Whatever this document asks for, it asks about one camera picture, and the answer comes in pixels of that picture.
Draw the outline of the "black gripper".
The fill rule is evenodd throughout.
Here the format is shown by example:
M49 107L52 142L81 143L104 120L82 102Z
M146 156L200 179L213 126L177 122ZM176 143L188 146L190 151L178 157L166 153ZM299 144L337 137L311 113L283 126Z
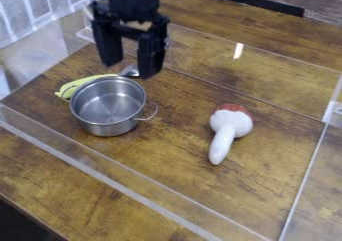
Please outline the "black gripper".
M162 68L169 18L158 13L158 0L106 0L90 3L92 32L98 56L109 67L122 60L121 38L137 40L138 77Z

